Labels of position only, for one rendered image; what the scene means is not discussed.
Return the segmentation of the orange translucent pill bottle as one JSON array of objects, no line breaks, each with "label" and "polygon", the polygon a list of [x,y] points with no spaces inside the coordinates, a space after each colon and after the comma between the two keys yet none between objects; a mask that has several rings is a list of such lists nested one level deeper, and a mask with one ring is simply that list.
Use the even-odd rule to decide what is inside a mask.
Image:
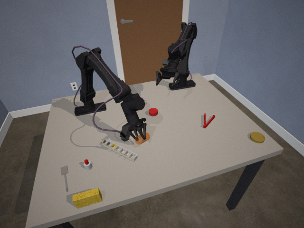
[{"label": "orange translucent pill bottle", "polygon": [[135,137],[135,142],[136,142],[136,144],[140,145],[140,144],[146,142],[147,140],[149,140],[149,138],[150,138],[150,135],[148,133],[146,133],[146,139],[145,140],[141,137],[141,135],[138,135],[138,136]]}]

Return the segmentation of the yellow round disc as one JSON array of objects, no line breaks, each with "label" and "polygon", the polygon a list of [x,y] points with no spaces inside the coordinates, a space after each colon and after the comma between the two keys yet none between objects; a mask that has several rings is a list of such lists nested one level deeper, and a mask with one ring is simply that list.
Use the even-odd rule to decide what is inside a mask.
[{"label": "yellow round disc", "polygon": [[250,135],[250,139],[256,143],[263,143],[265,140],[265,137],[263,134],[259,132],[252,132]]}]

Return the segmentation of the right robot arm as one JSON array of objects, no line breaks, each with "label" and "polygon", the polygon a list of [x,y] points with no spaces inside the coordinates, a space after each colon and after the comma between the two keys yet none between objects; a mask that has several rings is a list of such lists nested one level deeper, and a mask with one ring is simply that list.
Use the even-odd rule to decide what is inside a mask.
[{"label": "right robot arm", "polygon": [[[94,51],[95,50],[95,51]],[[88,112],[96,111],[102,103],[94,104],[93,98],[95,97],[95,91],[93,88],[93,72],[95,71],[105,83],[109,93],[112,97],[122,93],[114,98],[116,103],[121,103],[124,114],[128,114],[133,111],[142,110],[145,107],[144,100],[139,96],[138,93],[132,94],[130,87],[120,78],[118,78],[106,65],[101,58],[101,49],[99,47],[81,53],[76,57],[76,64],[81,71],[82,86],[80,90],[80,101],[84,103],[84,106],[75,107],[75,114],[83,114]],[[115,78],[115,79],[114,79]],[[116,80],[116,81],[115,81]],[[129,114],[128,114],[129,115]]]}]

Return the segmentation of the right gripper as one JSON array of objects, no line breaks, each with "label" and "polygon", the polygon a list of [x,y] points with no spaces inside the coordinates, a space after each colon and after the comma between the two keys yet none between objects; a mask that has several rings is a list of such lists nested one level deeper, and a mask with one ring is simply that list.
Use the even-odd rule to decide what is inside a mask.
[{"label": "right gripper", "polygon": [[[129,115],[128,115],[129,114]],[[141,135],[141,137],[145,140],[146,139],[146,118],[139,119],[138,114],[136,111],[124,114],[127,119],[127,124],[122,126],[122,132],[125,136],[128,135],[128,131],[131,133],[130,135],[135,139],[135,136],[138,136],[137,131]],[[143,129],[143,132],[142,132]],[[135,136],[133,135],[132,131],[134,131]]]}]

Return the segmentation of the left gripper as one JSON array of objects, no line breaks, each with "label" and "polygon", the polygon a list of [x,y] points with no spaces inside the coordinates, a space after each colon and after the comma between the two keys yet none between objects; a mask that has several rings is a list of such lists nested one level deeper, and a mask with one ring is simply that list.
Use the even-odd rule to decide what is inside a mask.
[{"label": "left gripper", "polygon": [[[162,75],[159,71],[156,71],[156,85],[160,83],[162,79],[170,79],[174,77],[172,88],[174,88],[179,82],[181,82],[181,75],[177,70],[178,65],[175,62],[171,63],[170,67],[160,68]],[[176,81],[176,82],[175,82]]]}]

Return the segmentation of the grey cylinder with red top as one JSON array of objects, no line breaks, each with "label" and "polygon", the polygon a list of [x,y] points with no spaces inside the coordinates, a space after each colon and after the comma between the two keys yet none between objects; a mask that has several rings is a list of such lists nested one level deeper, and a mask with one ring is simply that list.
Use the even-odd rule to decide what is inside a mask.
[{"label": "grey cylinder with red top", "polygon": [[88,161],[87,159],[84,161],[84,166],[86,170],[90,170],[92,169],[92,164],[90,161]]}]

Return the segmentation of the red short cylinder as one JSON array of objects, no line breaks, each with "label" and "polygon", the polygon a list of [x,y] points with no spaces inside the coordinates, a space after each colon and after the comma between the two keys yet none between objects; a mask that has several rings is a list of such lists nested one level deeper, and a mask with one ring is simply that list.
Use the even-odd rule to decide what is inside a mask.
[{"label": "red short cylinder", "polygon": [[150,116],[156,116],[157,114],[158,114],[158,109],[156,109],[156,108],[149,109]]}]

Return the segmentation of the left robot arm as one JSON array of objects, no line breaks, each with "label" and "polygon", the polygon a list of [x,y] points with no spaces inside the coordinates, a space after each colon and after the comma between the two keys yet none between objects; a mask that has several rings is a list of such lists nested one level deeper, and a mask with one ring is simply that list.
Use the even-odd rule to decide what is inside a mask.
[{"label": "left robot arm", "polygon": [[[186,29],[186,30],[185,30]],[[172,53],[172,56],[170,58],[170,61],[173,63],[175,62],[176,65],[178,65],[178,72],[180,72],[181,76],[181,82],[179,82],[174,88],[172,88],[172,83],[169,83],[169,86],[171,89],[175,88],[181,88],[181,87],[187,87],[187,86],[195,86],[196,83],[193,80],[188,80],[187,77],[189,76],[190,71],[188,71],[188,60],[189,60],[189,54],[190,54],[190,48],[193,43],[193,40],[197,36],[197,26],[196,23],[191,23],[190,25],[187,25],[186,22],[181,23],[181,34],[178,40],[185,40],[187,39],[188,41],[184,42],[177,42],[174,44],[172,43],[171,46],[168,47],[168,54],[170,53],[182,42],[178,48],[174,50]],[[179,55],[178,55],[179,53]],[[170,67],[171,62],[168,60],[163,60],[162,64],[165,67]]]}]

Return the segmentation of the white weekly pill organiser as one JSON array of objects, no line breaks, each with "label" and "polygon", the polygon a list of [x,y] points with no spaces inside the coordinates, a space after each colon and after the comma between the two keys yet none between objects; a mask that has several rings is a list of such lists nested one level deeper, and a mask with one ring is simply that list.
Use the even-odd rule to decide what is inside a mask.
[{"label": "white weekly pill organiser", "polygon": [[[99,140],[99,142],[101,142],[101,141]],[[116,143],[113,143],[113,142],[111,142],[111,141],[109,141],[107,139],[104,139],[101,143],[102,143],[103,146],[111,149],[112,151],[114,151],[114,152],[116,152],[116,153],[118,153],[118,154],[120,154],[120,155],[122,155],[122,156],[124,156],[124,157],[126,157],[128,159],[130,159],[133,162],[137,159],[137,154],[135,154],[135,153],[133,153],[133,152],[131,152],[131,151],[129,151],[129,150],[127,150],[127,149],[119,146]]]}]

